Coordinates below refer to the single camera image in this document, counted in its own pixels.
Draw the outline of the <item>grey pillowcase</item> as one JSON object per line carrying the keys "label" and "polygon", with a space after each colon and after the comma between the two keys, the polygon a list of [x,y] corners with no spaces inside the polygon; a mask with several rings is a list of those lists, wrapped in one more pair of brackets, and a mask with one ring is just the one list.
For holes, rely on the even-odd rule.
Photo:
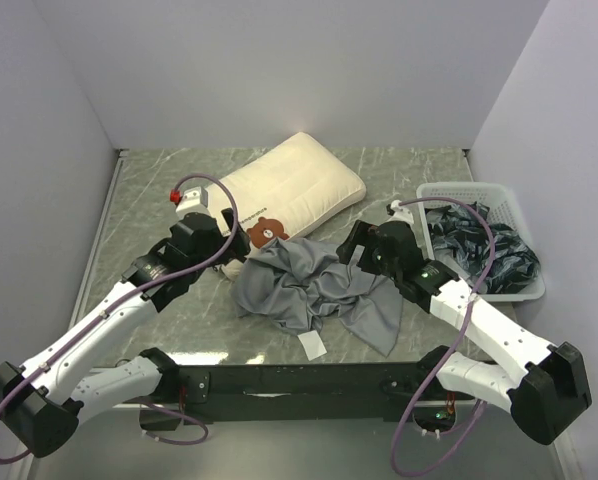
{"label": "grey pillowcase", "polygon": [[403,299],[393,283],[342,264],[336,246],[299,238],[274,239],[247,259],[231,297],[240,317],[267,317],[289,334],[321,331],[336,316],[383,356],[396,345]]}

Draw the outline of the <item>cream pillow with bear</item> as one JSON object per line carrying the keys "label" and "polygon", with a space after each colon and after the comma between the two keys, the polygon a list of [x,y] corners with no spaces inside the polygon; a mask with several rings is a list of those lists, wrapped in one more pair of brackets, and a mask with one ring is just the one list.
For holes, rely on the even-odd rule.
{"label": "cream pillow with bear", "polygon": [[366,196],[361,178],[306,133],[297,133],[221,179],[254,248],[303,237]]}

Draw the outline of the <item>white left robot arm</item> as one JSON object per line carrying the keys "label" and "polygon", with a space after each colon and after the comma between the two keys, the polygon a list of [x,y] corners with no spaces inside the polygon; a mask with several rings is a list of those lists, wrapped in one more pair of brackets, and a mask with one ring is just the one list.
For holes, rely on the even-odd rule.
{"label": "white left robot arm", "polygon": [[[137,399],[151,409],[178,401],[179,365],[158,348],[97,375],[96,361],[121,336],[186,294],[203,272],[250,251],[236,208],[222,210],[230,230],[214,217],[188,213],[168,237],[136,258],[100,304],[50,347],[23,364],[0,364],[0,423],[42,458],[63,446],[99,413]],[[0,457],[0,464],[6,464]]]}

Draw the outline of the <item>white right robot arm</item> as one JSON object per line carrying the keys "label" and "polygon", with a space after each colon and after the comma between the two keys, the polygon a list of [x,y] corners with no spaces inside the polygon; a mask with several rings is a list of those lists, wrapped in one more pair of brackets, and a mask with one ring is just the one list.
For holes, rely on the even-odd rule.
{"label": "white right robot arm", "polygon": [[511,414],[519,429],[542,445],[554,442],[592,404],[582,353],[534,335],[477,294],[456,272],[424,258],[410,225],[354,224],[337,248],[340,263],[393,281],[402,297],[465,334],[490,363],[439,347],[437,364],[418,374],[417,395],[439,399],[464,393]]}

